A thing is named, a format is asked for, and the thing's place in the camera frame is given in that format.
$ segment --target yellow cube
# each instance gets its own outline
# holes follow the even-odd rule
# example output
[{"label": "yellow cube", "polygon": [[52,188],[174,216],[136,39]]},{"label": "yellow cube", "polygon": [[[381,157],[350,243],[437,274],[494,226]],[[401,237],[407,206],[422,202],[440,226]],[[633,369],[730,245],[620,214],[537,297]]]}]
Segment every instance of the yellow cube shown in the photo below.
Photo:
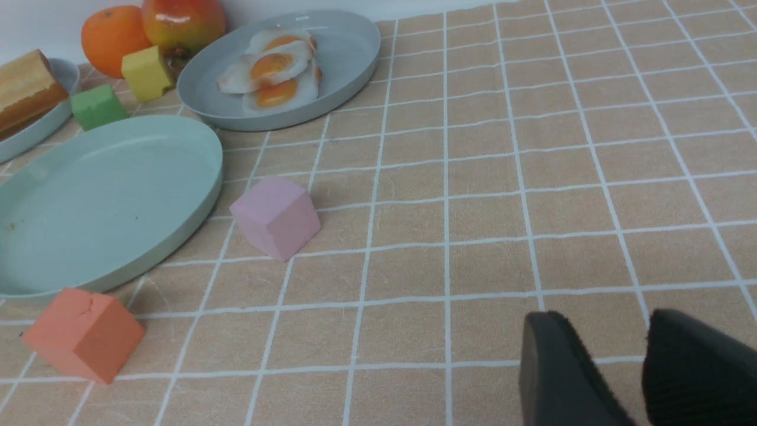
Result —
[{"label": "yellow cube", "polygon": [[121,72],[140,102],[160,98],[173,88],[173,78],[157,46],[124,56]]}]

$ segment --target egg white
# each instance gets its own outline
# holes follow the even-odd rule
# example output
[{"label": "egg white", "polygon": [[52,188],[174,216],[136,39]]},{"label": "egg white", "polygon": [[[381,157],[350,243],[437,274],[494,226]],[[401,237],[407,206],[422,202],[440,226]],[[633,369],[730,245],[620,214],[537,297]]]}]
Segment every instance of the egg white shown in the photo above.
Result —
[{"label": "egg white", "polygon": [[268,30],[261,30],[256,33],[250,39],[250,46],[247,49],[247,53],[263,53],[263,50],[273,40],[282,36],[294,36],[303,42],[307,42],[313,50],[316,50],[315,38],[306,30],[288,30],[286,28],[270,28]]},{"label": "egg white", "polygon": [[263,108],[257,105],[257,92],[245,93],[242,96],[242,108],[251,117],[277,114],[307,105],[318,99],[318,85],[320,84],[319,67],[315,60],[310,66],[296,77],[297,92],[287,102],[271,108]]},{"label": "egg white", "polygon": [[[294,57],[286,69],[268,77],[254,79],[250,75],[252,67],[264,56],[288,54]],[[263,87],[275,86],[295,78],[307,69],[315,52],[307,42],[296,41],[281,45],[265,53],[245,54],[223,71],[218,77],[217,85],[221,93],[243,94],[254,92]]]}]

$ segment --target pink cube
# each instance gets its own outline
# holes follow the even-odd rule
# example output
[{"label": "pink cube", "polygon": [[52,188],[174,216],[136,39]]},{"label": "pink cube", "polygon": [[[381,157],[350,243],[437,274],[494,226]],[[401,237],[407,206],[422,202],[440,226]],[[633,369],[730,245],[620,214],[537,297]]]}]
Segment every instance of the pink cube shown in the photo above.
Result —
[{"label": "pink cube", "polygon": [[262,179],[231,211],[252,246],[284,262],[321,229],[310,194],[278,176]]}]

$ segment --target bread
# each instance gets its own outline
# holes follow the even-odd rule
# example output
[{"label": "bread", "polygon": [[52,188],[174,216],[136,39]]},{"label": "bread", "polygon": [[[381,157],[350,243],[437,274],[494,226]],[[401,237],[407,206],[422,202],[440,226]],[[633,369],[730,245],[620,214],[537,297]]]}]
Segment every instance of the bread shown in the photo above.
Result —
[{"label": "bread", "polygon": [[38,49],[0,67],[0,135],[10,136],[68,98]]}]

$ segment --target white wall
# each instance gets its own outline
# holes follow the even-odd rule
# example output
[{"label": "white wall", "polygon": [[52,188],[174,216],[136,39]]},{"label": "white wall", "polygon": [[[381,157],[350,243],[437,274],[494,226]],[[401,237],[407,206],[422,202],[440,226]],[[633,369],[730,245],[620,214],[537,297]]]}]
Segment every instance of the white wall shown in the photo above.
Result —
[{"label": "white wall", "polygon": [[[221,0],[232,29],[277,14],[314,8],[338,8],[372,20],[473,8],[493,0]],[[2,0],[0,64],[33,49],[52,58],[86,61],[80,30],[86,18],[115,5],[140,5],[141,0]]]}]

